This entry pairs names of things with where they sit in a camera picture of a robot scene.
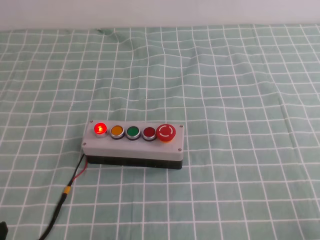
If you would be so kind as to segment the grey black button switch box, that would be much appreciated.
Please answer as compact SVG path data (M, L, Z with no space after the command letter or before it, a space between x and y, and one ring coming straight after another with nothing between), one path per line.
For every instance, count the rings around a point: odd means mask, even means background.
M94 126L105 123L108 129L106 137L96 137ZM145 141L142 131L146 127L157 130L162 124L175 127L176 135L170 142L162 142L158 138ZM111 138L110 131L113 126L120 125L124 128L121 139ZM136 126L140 130L137 140L129 140L126 130ZM185 127L182 124L144 122L144 121L119 121L119 120L91 120L82 139L82 150L90 164L150 167L163 169L181 169L184 158Z

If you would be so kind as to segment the cyan checkered tablecloth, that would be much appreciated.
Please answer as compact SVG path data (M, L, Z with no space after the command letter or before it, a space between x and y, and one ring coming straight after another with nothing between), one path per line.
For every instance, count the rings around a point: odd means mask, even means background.
M183 125L183 166L89 165L50 240L319 239L319 25L1 32L7 239L41 236L92 120Z

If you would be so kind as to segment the lit red indicator lamp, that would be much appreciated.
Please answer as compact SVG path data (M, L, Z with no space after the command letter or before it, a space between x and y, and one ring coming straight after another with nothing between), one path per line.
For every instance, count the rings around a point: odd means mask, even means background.
M108 127L103 122L94 125L94 134L97 138L105 138L108 135Z

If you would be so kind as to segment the green push button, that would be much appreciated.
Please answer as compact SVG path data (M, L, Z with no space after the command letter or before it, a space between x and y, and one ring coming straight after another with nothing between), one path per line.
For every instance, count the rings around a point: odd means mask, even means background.
M135 141L140 138L141 132L137 126L130 126L127 128L125 135L129 140Z

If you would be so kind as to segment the yellow push button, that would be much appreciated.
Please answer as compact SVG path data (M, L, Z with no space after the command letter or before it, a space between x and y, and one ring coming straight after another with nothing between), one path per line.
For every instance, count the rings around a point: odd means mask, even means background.
M121 125L115 125L110 130L110 136L114 140L119 140L125 135L125 130Z

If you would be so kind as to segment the black object at corner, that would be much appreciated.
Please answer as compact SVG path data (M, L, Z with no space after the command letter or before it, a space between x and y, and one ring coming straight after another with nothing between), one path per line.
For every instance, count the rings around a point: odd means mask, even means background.
M6 240L8 234L8 227L5 221L0 222L0 240Z

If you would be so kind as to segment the dark red push button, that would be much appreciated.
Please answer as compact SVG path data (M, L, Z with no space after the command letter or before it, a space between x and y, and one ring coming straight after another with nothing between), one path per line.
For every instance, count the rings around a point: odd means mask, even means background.
M143 131L141 132L141 135L142 135L142 138L147 142L152 142L157 137L156 130L151 126L144 128Z

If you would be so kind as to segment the red emergency stop button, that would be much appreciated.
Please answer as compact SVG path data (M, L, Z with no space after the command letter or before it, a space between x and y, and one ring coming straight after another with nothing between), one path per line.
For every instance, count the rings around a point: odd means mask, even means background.
M174 139L176 136L176 129L171 124L161 124L156 129L156 138L161 142L168 143Z

